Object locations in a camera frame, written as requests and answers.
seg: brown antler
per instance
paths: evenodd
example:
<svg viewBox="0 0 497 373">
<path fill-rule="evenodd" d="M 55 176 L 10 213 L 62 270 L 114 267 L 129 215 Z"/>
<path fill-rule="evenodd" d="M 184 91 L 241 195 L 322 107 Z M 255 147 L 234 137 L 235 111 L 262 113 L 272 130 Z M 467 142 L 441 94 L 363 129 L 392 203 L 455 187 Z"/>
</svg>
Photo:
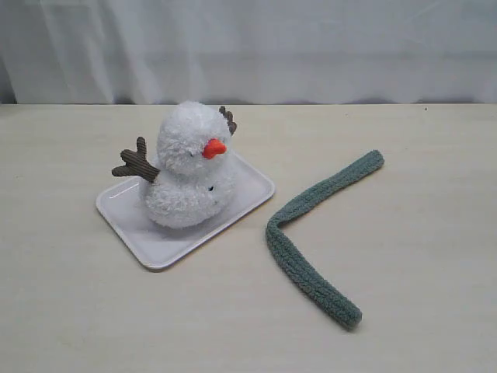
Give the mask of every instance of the brown antler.
<svg viewBox="0 0 497 373">
<path fill-rule="evenodd" d="M 115 167 L 112 170 L 114 176 L 139 176 L 149 183 L 153 183 L 160 173 L 159 169 L 148 163 L 147 143 L 142 137 L 137 138 L 137 151 L 132 152 L 130 149 L 125 149 L 121 152 L 121 158 L 126 165 Z"/>
<path fill-rule="evenodd" d="M 236 123 L 233 121 L 233 114 L 231 113 L 231 111 L 226 111 L 226 108 L 224 106 L 221 106 L 219 108 L 219 112 L 223 114 L 223 117 L 228 120 L 228 128 L 230 129 L 230 134 L 233 135 L 237 127 Z"/>
</svg>

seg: snowman body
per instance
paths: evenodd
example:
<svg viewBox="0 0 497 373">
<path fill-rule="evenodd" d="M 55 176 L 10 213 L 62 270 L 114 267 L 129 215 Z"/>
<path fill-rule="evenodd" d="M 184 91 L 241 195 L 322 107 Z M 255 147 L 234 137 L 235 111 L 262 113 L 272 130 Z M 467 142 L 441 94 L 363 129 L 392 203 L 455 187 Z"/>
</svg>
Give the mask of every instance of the snowman body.
<svg viewBox="0 0 497 373">
<path fill-rule="evenodd" d="M 219 214 L 231 202 L 236 169 L 226 118 L 200 103 L 179 104 L 162 122 L 153 183 L 141 180 L 147 216 L 186 228 Z"/>
</svg>

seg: orange carrot nose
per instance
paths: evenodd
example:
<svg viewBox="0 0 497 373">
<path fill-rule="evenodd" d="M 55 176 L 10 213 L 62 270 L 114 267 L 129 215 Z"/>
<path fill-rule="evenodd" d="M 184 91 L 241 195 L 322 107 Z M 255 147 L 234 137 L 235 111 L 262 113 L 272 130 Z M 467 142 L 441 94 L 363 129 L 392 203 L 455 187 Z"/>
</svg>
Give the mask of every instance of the orange carrot nose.
<svg viewBox="0 0 497 373">
<path fill-rule="evenodd" d="M 211 138 L 205 148 L 203 149 L 202 155 L 204 158 L 212 159 L 218 154 L 223 154 L 226 152 L 226 145 L 217 140 L 216 138 Z"/>
</svg>

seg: white curtain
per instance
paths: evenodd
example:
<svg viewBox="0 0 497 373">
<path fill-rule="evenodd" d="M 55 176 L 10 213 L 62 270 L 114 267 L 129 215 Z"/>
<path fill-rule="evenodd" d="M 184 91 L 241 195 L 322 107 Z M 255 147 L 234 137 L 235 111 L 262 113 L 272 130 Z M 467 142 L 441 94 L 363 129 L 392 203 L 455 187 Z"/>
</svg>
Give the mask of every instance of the white curtain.
<svg viewBox="0 0 497 373">
<path fill-rule="evenodd" d="M 0 4 L 19 103 L 497 103 L 497 0 Z"/>
</svg>

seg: plush toy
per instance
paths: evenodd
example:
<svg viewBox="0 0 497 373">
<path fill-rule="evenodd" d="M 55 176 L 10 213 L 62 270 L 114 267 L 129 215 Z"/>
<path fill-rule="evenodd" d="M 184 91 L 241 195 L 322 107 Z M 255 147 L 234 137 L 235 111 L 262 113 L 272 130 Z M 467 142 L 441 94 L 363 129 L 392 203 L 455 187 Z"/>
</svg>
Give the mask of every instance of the plush toy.
<svg viewBox="0 0 497 373">
<path fill-rule="evenodd" d="M 126 163 L 114 176 L 140 176 L 140 195 L 148 217 L 159 225 L 186 228 L 212 218 L 235 193 L 236 169 L 231 136 L 237 124 L 224 106 L 179 104 L 163 120 L 157 138 L 157 160 L 147 160 L 145 139 L 137 151 L 121 152 Z"/>
</svg>

